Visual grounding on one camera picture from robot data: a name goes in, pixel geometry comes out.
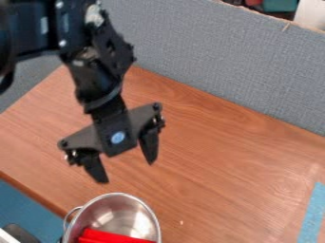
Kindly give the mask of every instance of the metal bowl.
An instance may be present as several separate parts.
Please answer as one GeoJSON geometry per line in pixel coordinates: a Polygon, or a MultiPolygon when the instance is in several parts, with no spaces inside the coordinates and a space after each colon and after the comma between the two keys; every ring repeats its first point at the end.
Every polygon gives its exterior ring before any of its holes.
{"type": "Polygon", "coordinates": [[[64,231],[62,243],[77,242],[84,228],[161,243],[156,216],[135,196],[122,193],[105,194],[76,209],[80,211],[64,231]]]}

